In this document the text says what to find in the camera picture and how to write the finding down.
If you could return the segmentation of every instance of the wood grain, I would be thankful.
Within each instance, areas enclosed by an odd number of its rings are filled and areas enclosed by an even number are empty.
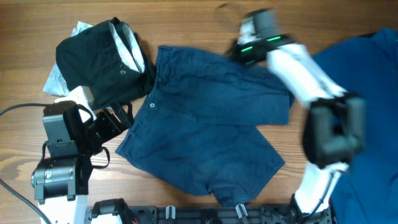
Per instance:
[[[223,1],[95,1],[0,0],[0,108],[18,103],[51,103],[55,97],[42,92],[55,62],[55,47],[77,21],[97,24],[116,16],[127,22],[147,42],[145,51],[154,61],[157,46],[188,45],[223,53],[238,34],[230,15],[216,8]],[[274,7],[282,29],[316,53],[353,35],[380,27],[398,28],[397,1],[233,1],[248,12]],[[133,102],[134,113],[142,99]],[[0,119],[0,177],[29,200],[34,199],[30,175],[46,140],[42,108],[21,108]],[[285,159],[261,194],[253,201],[285,203],[300,184],[305,157],[300,135],[305,111],[298,104],[290,110],[288,126],[259,126],[259,130]],[[114,153],[126,133],[106,146],[111,164],[95,170],[90,179],[89,204],[123,197],[129,205],[217,205],[212,195],[187,195],[150,174],[133,168]],[[105,163],[104,155],[93,162]],[[38,216],[20,200],[0,189],[0,223],[39,223]]]

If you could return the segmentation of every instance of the folded black clothing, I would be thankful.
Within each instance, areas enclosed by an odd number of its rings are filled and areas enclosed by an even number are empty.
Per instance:
[[[69,90],[90,88],[94,110],[143,97],[154,86],[154,64],[136,34],[116,17],[62,41],[56,61]]]

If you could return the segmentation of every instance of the wooden surface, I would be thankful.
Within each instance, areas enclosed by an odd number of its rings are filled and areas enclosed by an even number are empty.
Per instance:
[[[127,22],[148,43],[154,61],[157,46],[187,45],[223,53],[238,34],[236,16],[215,9],[223,1],[112,1],[0,0],[0,109],[18,103],[51,103],[54,96],[42,92],[55,62],[55,47],[70,36],[78,21],[97,24],[116,16]],[[311,53],[353,35],[380,27],[398,28],[397,1],[232,1],[242,12],[273,7],[282,29],[294,34]],[[134,113],[142,99],[133,104]],[[286,161],[253,201],[286,203],[297,189],[305,158],[300,135],[305,112],[295,104],[288,126],[260,126],[261,133]],[[21,108],[0,118],[0,178],[33,201],[30,175],[47,139],[42,108]],[[111,164],[94,170],[90,179],[89,204],[109,198],[124,198],[129,205],[217,205],[212,195],[187,195],[150,174],[137,170],[114,153],[125,133],[106,146]],[[105,163],[104,155],[93,162]],[[0,188],[0,223],[39,223],[39,217],[20,200]]]

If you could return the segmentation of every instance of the blue fabric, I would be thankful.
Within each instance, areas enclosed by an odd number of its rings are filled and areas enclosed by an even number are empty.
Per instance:
[[[117,153],[224,206],[254,199],[284,165],[257,130],[287,124],[294,98],[265,68],[190,47],[160,46],[154,89]]]
[[[314,59],[367,104],[366,148],[331,196],[339,224],[398,223],[398,33],[350,38]]]

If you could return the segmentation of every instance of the green light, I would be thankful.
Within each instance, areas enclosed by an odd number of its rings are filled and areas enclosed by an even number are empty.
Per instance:
[[[280,36],[278,36],[278,37],[273,37],[273,38],[268,39],[267,41],[279,40],[280,38],[281,38]]]
[[[241,52],[247,52],[248,50],[253,49],[253,47],[246,47],[245,49],[242,49]]]

